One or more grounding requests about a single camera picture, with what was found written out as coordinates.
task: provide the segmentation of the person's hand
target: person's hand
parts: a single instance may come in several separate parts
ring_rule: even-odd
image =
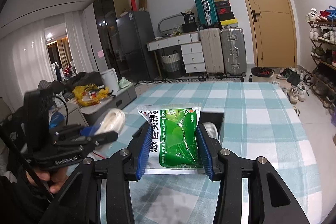
[[[68,167],[60,168],[57,170],[56,173],[50,176],[50,173],[48,171],[42,171],[39,168],[34,168],[34,171],[37,174],[37,176],[40,178],[40,180],[44,180],[44,181],[51,180],[52,182],[54,182],[54,184],[51,185],[49,189],[52,194],[56,194],[60,190],[62,185],[65,183],[65,181],[67,180],[68,178],[67,170],[68,170]],[[27,172],[26,172],[26,175],[27,175],[28,181],[32,185],[36,186],[36,183],[34,182],[32,177]]]

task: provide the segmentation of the yellow plastic bag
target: yellow plastic bag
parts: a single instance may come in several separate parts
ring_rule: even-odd
[[[100,100],[107,97],[109,88],[98,89],[94,84],[75,87],[72,92],[81,106],[92,106],[100,103]]]

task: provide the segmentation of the blue gripper pad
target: blue gripper pad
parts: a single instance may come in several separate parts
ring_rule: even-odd
[[[149,156],[149,149],[150,149],[151,144],[152,144],[152,137],[153,137],[152,131],[153,131],[152,127],[149,126],[146,137],[145,137],[145,140],[143,141],[143,145],[142,145],[141,150],[139,152],[138,166],[137,166],[137,170],[135,172],[135,176],[138,180],[140,180],[141,177],[145,174],[145,169],[146,169],[146,166],[147,166],[148,156]]]
[[[210,180],[212,180],[214,177],[214,171],[212,169],[212,158],[210,156],[209,149],[205,143],[205,140],[202,136],[202,133],[199,127],[196,128],[196,139],[197,139],[199,155],[201,156],[205,174],[209,177]]]

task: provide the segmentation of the silver suitcase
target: silver suitcase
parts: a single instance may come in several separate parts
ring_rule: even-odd
[[[199,31],[199,37],[201,38],[206,72],[224,72],[220,30],[218,28],[201,30]]]
[[[226,76],[246,76],[246,50],[242,28],[225,28],[220,32]]]

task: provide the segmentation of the white curtain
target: white curtain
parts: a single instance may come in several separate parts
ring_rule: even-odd
[[[23,105],[25,92],[36,90],[41,80],[54,80],[43,20],[0,39],[0,68],[2,96],[13,110]]]
[[[79,11],[64,14],[68,41],[76,72],[92,72],[93,67],[86,47]]]

